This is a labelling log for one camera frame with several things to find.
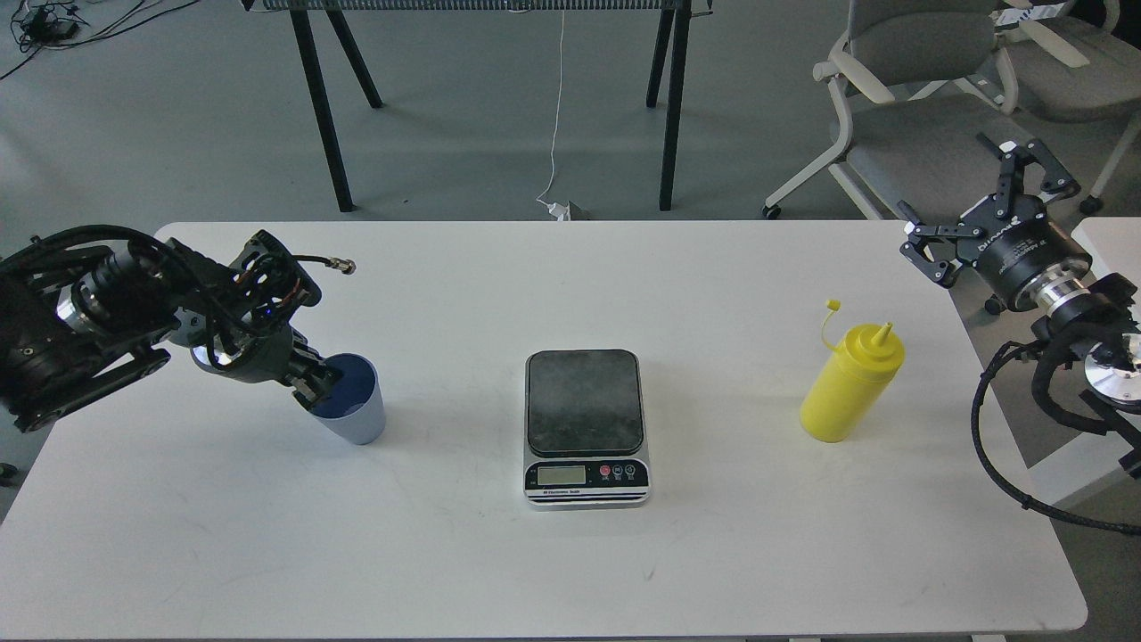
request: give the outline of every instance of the gray chair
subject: gray chair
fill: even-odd
[[[1086,214],[1102,208],[1106,184],[1141,132],[1141,50],[1111,34],[1120,8],[1117,0],[1103,1],[1107,19],[1100,27],[1065,15],[1065,9],[1058,17],[1038,21],[1060,36],[1061,48],[1018,38],[1017,32],[1011,32],[1005,47],[1018,75],[1021,108],[1052,122],[1130,119],[1079,205]]]
[[[851,0],[848,31],[814,68],[826,81],[839,120],[833,145],[764,200],[766,218],[779,202],[827,168],[860,211],[904,218],[906,200],[924,221],[948,224],[995,190],[998,161],[976,136],[995,143],[1031,136],[1009,114],[1018,86],[997,48],[994,0]],[[970,94],[897,100],[891,86],[961,79],[994,58],[1004,84],[1000,111]],[[853,111],[850,97],[871,104]]]

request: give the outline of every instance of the kitchen scale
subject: kitchen scale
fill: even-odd
[[[624,350],[527,360],[523,489],[545,509],[618,509],[649,497],[638,359]]]

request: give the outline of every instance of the white table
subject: white table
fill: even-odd
[[[160,231],[222,260],[256,224]],[[188,356],[56,428],[0,527],[3,637],[701,637],[1058,631],[1085,602],[1044,518],[974,458],[979,361],[895,221],[266,224],[315,270],[296,317],[372,359],[354,447],[275,384]],[[799,426],[831,339],[908,359],[840,445]],[[541,350],[641,363],[649,502],[536,512],[523,384]],[[997,405],[997,465],[1028,483]]]
[[[1141,218],[1086,218],[1074,229],[1074,239],[1093,257],[1091,271],[1101,277],[1119,271],[1134,283],[1141,283]],[[1141,309],[1133,307],[1133,317],[1141,318]],[[1136,415],[1123,415],[1138,425]],[[1081,433],[1066,446],[1030,469],[1038,489],[1038,499],[1073,507],[1083,499],[1122,482],[1131,482],[1118,460],[1132,448],[1120,436],[1104,437]]]

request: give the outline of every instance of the wire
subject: wire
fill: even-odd
[[[982,464],[982,469],[990,477],[990,480],[1002,489],[1003,493],[1014,498],[1019,504],[1022,505],[1023,510],[1034,511],[1050,519],[1058,520],[1060,522],[1067,522],[1076,525],[1079,527],[1094,528],[1100,530],[1108,530],[1114,533],[1119,533],[1122,535],[1130,536],[1141,536],[1141,526],[1128,525],[1128,523],[1114,523],[1103,522],[1100,520],[1092,520],[1082,515],[1070,513],[1068,511],[1062,511],[1045,504],[1038,499],[1035,499],[1029,494],[1018,488],[1011,483],[1006,478],[995,469],[995,465],[987,457],[986,450],[982,448],[982,436],[979,429],[979,412],[982,409],[982,403],[987,397],[987,388],[990,382],[998,375],[1004,366],[1011,361],[1019,359],[1023,356],[1035,357],[1041,344],[1020,344],[1015,342],[1006,342],[1003,344],[998,352],[995,353],[987,369],[982,372],[979,376],[979,388],[974,391],[974,400],[971,403],[971,439],[974,441],[974,453],[979,456],[979,462]]]
[[[298,262],[319,262],[325,267],[333,267],[333,261],[326,255],[313,255],[307,253],[296,253],[293,254],[293,260]]]
[[[551,179],[547,181],[547,188],[535,196],[535,201],[547,205],[548,210],[555,206],[555,203],[544,201],[543,196],[545,196],[547,193],[551,190],[551,186],[555,185],[555,141],[559,137],[559,114],[563,111],[563,39],[566,36],[566,33],[567,11],[566,9],[563,9],[563,27],[559,31],[559,97],[555,103],[555,131],[551,133]]]
[[[11,74],[16,73],[17,71],[19,71],[19,67],[26,65],[32,58],[35,57],[37,54],[39,54],[42,50],[43,50],[43,47],[37,47],[35,50],[33,50],[31,54],[29,54],[27,57],[24,58],[24,60],[22,63],[19,63],[18,65],[16,65],[16,66],[11,67],[10,70],[8,70],[7,72],[5,72],[3,75],[0,75],[0,80],[3,80],[6,78],[8,78],[9,75],[11,75]]]
[[[132,8],[130,11],[128,11],[127,15],[124,15],[122,18],[119,18],[118,21],[115,21],[115,23],[112,23],[112,26],[104,27],[103,30],[96,32],[96,34],[92,35],[91,38],[88,38],[87,40],[81,40],[79,42],[68,42],[66,44],[50,46],[48,48],[49,49],[57,49],[57,50],[74,49],[75,47],[82,47],[83,44],[90,44],[92,42],[99,42],[102,40],[111,40],[112,38],[116,36],[116,35],[122,35],[122,34],[127,33],[128,31],[136,30],[136,29],[145,25],[146,23],[155,19],[155,18],[160,18],[162,16],[165,16],[167,14],[171,14],[171,13],[177,11],[179,9],[185,9],[187,7],[197,5],[202,0],[189,0],[188,2],[184,2],[184,3],[181,3],[181,5],[177,6],[177,7],[171,7],[170,9],[167,9],[167,10],[163,10],[163,11],[159,11],[157,14],[155,14],[155,15],[153,15],[153,16],[144,19],[144,21],[137,22],[137,23],[135,23],[135,24],[132,24],[132,25],[130,25],[128,27],[123,27],[123,29],[121,29],[119,31],[113,31],[111,33],[107,33],[108,29],[114,29],[116,26],[120,26],[127,19],[129,19],[130,17],[133,17],[135,15],[137,15],[137,14],[139,14],[141,11],[146,11],[147,9],[152,9],[152,8],[161,5],[163,1],[164,0],[155,0],[154,2],[151,2],[149,5],[146,5],[145,7],[140,7],[140,5],[143,5],[143,2],[139,2],[138,5],[135,6],[135,8]]]
[[[124,34],[124,33],[127,33],[129,31],[138,29],[138,27],[145,25],[146,23],[148,23],[148,22],[151,22],[151,21],[153,21],[155,18],[162,17],[162,16],[164,16],[167,14],[177,11],[179,9],[185,9],[187,7],[191,7],[193,5],[197,5],[199,2],[201,2],[201,0],[189,0],[188,2],[184,2],[184,3],[181,3],[181,5],[177,6],[177,7],[171,7],[169,9],[163,10],[163,11],[159,11],[157,14],[154,14],[153,16],[149,16],[146,19],[139,21],[139,22],[137,22],[135,24],[131,24],[129,26],[123,26],[124,24],[127,24],[128,22],[130,22],[131,18],[138,16],[139,14],[141,14],[144,11],[153,9],[153,8],[157,7],[159,5],[162,5],[164,1],[165,0],[153,0],[148,5],[148,3],[146,3],[146,0],[139,0],[138,2],[135,3],[133,7],[131,7],[130,9],[128,9],[126,14],[123,14],[122,16],[120,16],[119,18],[116,18],[115,21],[113,21],[111,24],[108,24],[107,26],[105,26],[105,27],[100,29],[99,31],[95,32],[91,36],[89,36],[89,38],[87,38],[84,40],[80,40],[80,41],[76,41],[76,42],[66,42],[66,43],[44,43],[44,42],[38,42],[35,39],[33,39],[32,36],[30,36],[26,32],[25,33],[21,33],[21,34],[16,33],[16,25],[21,24],[23,22],[23,19],[25,19],[27,17],[27,15],[31,14],[31,11],[33,9],[35,9],[35,10],[44,9],[46,11],[48,11],[48,14],[50,16],[50,19],[52,19],[55,23],[71,22],[71,23],[74,23],[74,24],[84,24],[84,25],[88,25],[88,26],[90,26],[90,23],[88,23],[87,21],[84,21],[83,18],[81,18],[80,16],[76,15],[76,10],[74,9],[75,5],[73,2],[44,2],[42,5],[37,5],[37,6],[32,7],[31,3],[29,2],[29,0],[23,0],[23,2],[21,2],[16,7],[16,10],[13,11],[11,18],[9,21],[9,24],[8,24],[8,30],[11,32],[13,39],[16,41],[16,44],[19,47],[21,52],[27,52],[29,50],[32,50],[33,46],[35,47],[35,49],[32,50],[32,54],[29,55],[26,58],[24,58],[24,60],[21,62],[18,65],[16,65],[15,67],[13,67],[8,72],[6,72],[3,75],[0,75],[0,80],[3,80],[6,78],[8,78],[13,73],[15,73],[17,70],[19,70],[21,67],[23,67],[24,65],[26,65],[42,49],[50,49],[50,50],[54,50],[54,51],[63,51],[63,50],[67,50],[67,49],[74,49],[76,47],[82,47],[83,44],[90,44],[92,42],[99,42],[102,40],[110,40],[112,38],[115,38],[116,35],[122,35],[122,34]],[[55,9],[57,7],[64,7],[64,8],[66,8],[68,10],[68,13],[67,13],[68,17],[64,18],[64,17],[56,16],[55,15]],[[24,11],[24,16],[17,17],[17,16],[19,16],[21,11]]]

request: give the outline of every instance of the yellow cap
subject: yellow cap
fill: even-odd
[[[887,382],[904,365],[906,351],[891,324],[856,326],[844,335],[836,351],[844,359],[841,367],[851,376],[868,382]]]

